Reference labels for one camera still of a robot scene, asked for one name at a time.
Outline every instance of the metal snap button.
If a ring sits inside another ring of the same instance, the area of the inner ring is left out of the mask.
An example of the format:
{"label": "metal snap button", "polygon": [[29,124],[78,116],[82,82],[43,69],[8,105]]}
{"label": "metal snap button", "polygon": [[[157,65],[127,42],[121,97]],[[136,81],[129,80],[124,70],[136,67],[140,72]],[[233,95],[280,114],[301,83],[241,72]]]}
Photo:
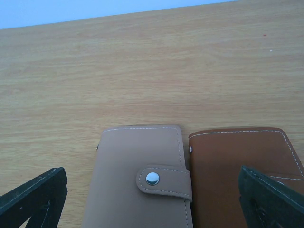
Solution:
{"label": "metal snap button", "polygon": [[148,184],[153,186],[153,185],[156,185],[160,181],[160,177],[157,173],[150,172],[146,176],[146,181],[147,181]]}

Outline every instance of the wallet strap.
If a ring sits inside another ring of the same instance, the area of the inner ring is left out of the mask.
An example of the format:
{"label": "wallet strap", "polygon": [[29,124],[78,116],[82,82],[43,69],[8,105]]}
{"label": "wallet strap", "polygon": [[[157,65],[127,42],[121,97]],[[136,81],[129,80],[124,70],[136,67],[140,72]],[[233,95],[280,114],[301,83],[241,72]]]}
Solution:
{"label": "wallet strap", "polygon": [[[146,181],[147,175],[152,172],[159,176],[159,182],[155,185],[150,185]],[[191,177],[187,169],[148,165],[137,172],[136,184],[144,193],[174,196],[192,202]]]}

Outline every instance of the light blue wall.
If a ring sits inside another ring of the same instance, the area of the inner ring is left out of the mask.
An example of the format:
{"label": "light blue wall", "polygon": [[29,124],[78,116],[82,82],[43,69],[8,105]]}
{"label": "light blue wall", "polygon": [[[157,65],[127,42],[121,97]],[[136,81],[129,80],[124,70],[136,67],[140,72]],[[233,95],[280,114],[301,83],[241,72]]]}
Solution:
{"label": "light blue wall", "polygon": [[0,29],[231,0],[0,0]]}

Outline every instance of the wallet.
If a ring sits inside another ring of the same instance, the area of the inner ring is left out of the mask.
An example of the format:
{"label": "wallet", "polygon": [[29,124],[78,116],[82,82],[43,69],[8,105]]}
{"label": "wallet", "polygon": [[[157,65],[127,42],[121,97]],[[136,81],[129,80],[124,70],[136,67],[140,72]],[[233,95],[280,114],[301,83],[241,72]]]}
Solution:
{"label": "wallet", "polygon": [[192,228],[190,202],[178,126],[102,133],[83,228]]}
{"label": "wallet", "polygon": [[246,228],[242,166],[304,194],[304,168],[279,128],[201,131],[189,146],[191,174],[178,126],[104,131],[82,228]]}
{"label": "wallet", "polygon": [[195,228],[247,228],[237,182],[242,165],[304,194],[303,166],[279,128],[201,131],[189,146]]}

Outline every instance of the wooden table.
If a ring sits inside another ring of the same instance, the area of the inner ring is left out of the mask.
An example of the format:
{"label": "wooden table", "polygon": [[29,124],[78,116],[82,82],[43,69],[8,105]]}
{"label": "wooden table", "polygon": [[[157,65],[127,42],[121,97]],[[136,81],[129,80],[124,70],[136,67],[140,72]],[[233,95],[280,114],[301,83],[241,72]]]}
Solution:
{"label": "wooden table", "polygon": [[286,131],[304,162],[304,3],[240,0],[0,31],[0,194],[68,175],[80,227],[101,131]]}

